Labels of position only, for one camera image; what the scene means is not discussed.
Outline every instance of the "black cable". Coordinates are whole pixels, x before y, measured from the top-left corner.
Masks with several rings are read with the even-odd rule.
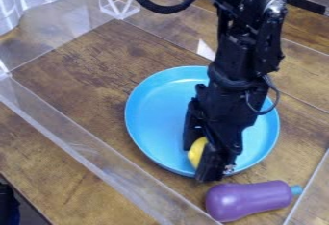
[[[183,0],[178,5],[162,6],[152,3],[150,0],[136,0],[138,3],[154,13],[171,14],[184,10],[195,0]]]
[[[266,82],[266,84],[269,85],[270,89],[275,92],[277,99],[274,101],[273,106],[267,110],[265,110],[265,111],[261,112],[249,103],[249,96],[250,96],[250,94],[249,94],[249,91],[246,91],[246,104],[247,104],[249,108],[257,113],[257,115],[263,115],[263,114],[269,113],[274,109],[274,107],[278,105],[278,102],[279,102],[279,90],[277,89],[270,76],[269,75],[265,75],[265,76],[262,76],[262,79]]]

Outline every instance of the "wooden table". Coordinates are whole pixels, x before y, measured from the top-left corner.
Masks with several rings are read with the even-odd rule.
[[[208,7],[204,1],[198,4]],[[285,43],[286,60],[274,75],[282,90],[278,146],[259,165],[223,182],[281,179],[306,184],[328,148],[329,60],[321,54],[329,53],[328,34],[328,18],[290,8],[283,37],[315,51]],[[4,43],[15,37],[11,34]],[[132,88],[150,74],[207,63],[115,20],[17,68],[13,78],[203,208],[203,196],[214,184],[198,184],[148,160],[126,132],[123,110]],[[0,110],[0,172],[51,223],[156,224],[5,106]],[[237,224],[281,224],[290,208],[253,215]]]

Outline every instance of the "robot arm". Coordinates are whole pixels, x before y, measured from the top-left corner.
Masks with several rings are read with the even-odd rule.
[[[163,7],[148,0],[138,0],[158,13],[182,11],[194,0]],[[235,159],[243,152],[242,132],[254,124],[257,116],[277,105],[279,92],[267,76],[279,70],[283,54],[279,48],[281,25],[286,15],[283,0],[211,0],[221,16],[219,47],[208,67],[210,82],[195,87],[196,95],[187,105],[183,125],[183,150],[206,136],[195,179],[221,180],[234,172]],[[269,89],[278,99],[261,112]]]

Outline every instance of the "yellow object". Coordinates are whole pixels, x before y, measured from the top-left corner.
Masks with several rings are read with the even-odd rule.
[[[204,149],[204,145],[208,143],[208,140],[206,137],[200,137],[196,139],[190,147],[187,157],[190,159],[190,163],[194,166],[194,168],[198,168],[200,157]]]

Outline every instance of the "blue plate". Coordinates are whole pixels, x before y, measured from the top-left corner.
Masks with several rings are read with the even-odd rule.
[[[167,69],[147,77],[134,89],[126,104],[126,127],[146,155],[170,171],[192,177],[195,169],[182,150],[186,106],[195,96],[195,85],[207,84],[204,66]],[[263,109],[273,102],[267,98]],[[277,110],[258,116],[243,131],[245,151],[237,159],[234,173],[250,168],[269,155],[279,135]]]

